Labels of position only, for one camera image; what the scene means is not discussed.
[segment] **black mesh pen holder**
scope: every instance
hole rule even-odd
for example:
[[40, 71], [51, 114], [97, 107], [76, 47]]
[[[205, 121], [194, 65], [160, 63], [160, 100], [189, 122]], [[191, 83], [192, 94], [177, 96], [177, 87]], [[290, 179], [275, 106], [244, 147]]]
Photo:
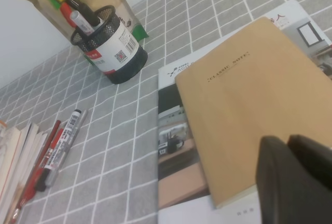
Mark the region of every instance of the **black mesh pen holder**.
[[[84, 53], [95, 50], [108, 41], [120, 26], [120, 19], [115, 14], [115, 7], [104, 6], [94, 12], [104, 23], [89, 36], [78, 27], [71, 36], [72, 45], [78, 46]], [[145, 65], [147, 52], [139, 46], [136, 55], [123, 67], [111, 74], [105, 74], [114, 84], [123, 83], [135, 76]]]

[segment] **magazine cover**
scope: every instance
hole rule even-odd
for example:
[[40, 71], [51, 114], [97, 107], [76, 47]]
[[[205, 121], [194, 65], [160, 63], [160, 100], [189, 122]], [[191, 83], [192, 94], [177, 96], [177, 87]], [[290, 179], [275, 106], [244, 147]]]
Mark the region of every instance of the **magazine cover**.
[[[297, 1], [290, 0], [264, 16], [288, 36], [322, 72], [332, 78], [331, 41]], [[161, 224], [182, 223], [182, 218], [187, 219], [188, 216], [196, 216], [190, 218], [193, 223], [220, 223], [221, 219], [232, 220], [234, 223], [258, 223], [260, 219], [257, 193], [227, 208], [214, 209], [213, 204], [210, 204], [204, 171], [174, 80], [177, 74], [237, 31], [159, 69], [158, 219]], [[201, 215], [194, 215], [193, 209], [201, 209]]]

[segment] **grid pattern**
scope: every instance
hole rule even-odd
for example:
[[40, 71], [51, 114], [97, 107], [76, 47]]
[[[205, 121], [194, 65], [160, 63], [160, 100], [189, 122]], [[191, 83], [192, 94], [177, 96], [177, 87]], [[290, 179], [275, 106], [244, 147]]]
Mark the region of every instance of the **grid pattern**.
[[[158, 69], [286, 0], [143, 0], [133, 11], [150, 37], [145, 67], [120, 85], [70, 47], [0, 89], [0, 118], [50, 130], [75, 108], [89, 114], [55, 185], [19, 223], [157, 223]], [[332, 0], [297, 0], [332, 39]]]

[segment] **barcode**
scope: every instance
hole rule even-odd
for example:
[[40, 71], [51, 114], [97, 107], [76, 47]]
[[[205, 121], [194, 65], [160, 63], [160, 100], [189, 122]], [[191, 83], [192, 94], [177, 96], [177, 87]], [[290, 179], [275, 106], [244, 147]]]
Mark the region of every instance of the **barcode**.
[[130, 37], [129, 42], [126, 45], [126, 48], [128, 49], [129, 53], [132, 53], [134, 49], [136, 48], [135, 41]]
[[78, 119], [77, 116], [73, 115], [72, 118], [70, 119], [70, 122], [69, 122], [69, 125], [68, 125], [68, 128], [73, 128], [76, 120]]

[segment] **notebook cover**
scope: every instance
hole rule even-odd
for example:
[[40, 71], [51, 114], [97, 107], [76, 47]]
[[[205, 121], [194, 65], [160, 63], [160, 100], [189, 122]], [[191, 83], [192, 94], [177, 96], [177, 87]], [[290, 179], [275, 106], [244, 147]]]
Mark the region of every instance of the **notebook cover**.
[[286, 142], [301, 134], [332, 145], [330, 79], [267, 18], [175, 81], [217, 207], [254, 185], [262, 136]]

